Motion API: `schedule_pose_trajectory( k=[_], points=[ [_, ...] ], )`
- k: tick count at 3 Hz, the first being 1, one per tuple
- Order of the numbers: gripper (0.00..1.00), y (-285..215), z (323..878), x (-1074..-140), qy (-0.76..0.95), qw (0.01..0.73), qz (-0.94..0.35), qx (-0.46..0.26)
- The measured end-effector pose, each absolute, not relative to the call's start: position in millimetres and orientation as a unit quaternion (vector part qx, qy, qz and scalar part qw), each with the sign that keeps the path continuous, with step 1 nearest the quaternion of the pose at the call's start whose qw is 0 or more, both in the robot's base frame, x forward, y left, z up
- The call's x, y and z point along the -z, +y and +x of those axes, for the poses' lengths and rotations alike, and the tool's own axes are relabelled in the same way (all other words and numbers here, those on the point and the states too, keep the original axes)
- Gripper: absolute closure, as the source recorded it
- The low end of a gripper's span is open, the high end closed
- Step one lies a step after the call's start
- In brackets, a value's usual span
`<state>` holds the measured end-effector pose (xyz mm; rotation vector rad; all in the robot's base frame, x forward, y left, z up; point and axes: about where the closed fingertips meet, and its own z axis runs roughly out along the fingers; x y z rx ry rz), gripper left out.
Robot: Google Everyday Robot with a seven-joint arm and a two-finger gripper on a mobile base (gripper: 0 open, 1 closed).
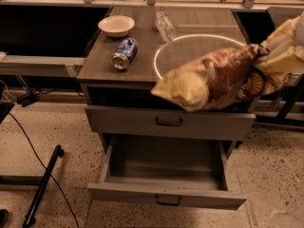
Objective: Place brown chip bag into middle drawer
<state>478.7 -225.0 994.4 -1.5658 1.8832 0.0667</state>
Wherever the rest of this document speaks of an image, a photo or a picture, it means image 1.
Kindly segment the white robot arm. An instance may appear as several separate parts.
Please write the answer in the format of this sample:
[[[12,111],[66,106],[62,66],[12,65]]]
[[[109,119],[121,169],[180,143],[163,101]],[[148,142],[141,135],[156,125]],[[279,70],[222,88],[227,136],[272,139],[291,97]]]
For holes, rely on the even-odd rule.
[[[304,73],[304,12],[274,30],[261,46],[268,51],[255,67],[266,77],[263,94],[279,91],[293,73]]]

